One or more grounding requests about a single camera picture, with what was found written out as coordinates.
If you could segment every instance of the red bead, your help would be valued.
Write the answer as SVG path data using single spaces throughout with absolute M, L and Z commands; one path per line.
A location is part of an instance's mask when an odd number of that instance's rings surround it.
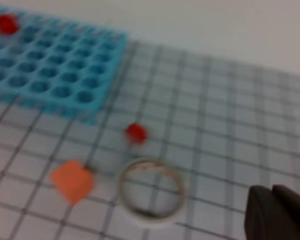
M 6 22 L 0 25 L 0 33 L 3 35 L 12 35 L 18 32 L 19 26 L 16 22 Z
M 140 124 L 133 123 L 125 130 L 128 139 L 135 144 L 143 144 L 147 139 L 147 130 Z
M 15 16 L 11 14 L 0 15 L 0 33 L 11 35 L 19 30 L 19 25 Z

